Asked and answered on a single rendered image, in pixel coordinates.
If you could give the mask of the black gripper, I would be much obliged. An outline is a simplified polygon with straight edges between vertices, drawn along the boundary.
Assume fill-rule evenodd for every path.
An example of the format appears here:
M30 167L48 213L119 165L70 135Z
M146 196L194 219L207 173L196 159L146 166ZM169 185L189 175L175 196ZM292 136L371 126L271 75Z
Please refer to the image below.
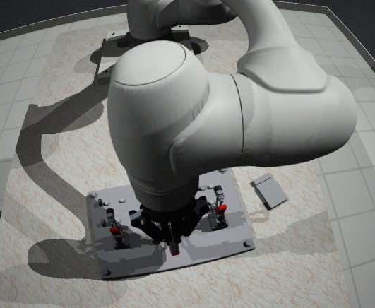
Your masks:
M188 237L191 235L200 219L209 210L206 197L201 196L198 199L195 199L194 197L190 203L172 212L154 211L144 205L140 205L140 210L129 211L129 216L132 227L141 229L156 242L161 242L163 239L166 240L171 253L175 254L179 253L181 236ZM162 230L160 230L151 220L160 223ZM171 229L168 227L168 222L170 221Z

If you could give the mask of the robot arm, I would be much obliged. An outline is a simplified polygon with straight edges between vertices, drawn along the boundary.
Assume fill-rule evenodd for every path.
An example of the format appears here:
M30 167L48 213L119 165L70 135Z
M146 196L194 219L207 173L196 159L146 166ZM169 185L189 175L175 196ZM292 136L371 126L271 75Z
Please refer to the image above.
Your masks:
M107 118L145 207L178 210L194 198L202 174L308 162L353 134L352 92L297 44L272 0L128 0L126 10L130 32L117 46L130 50L112 69ZM171 35L178 25L237 16L249 47L236 74L206 71Z

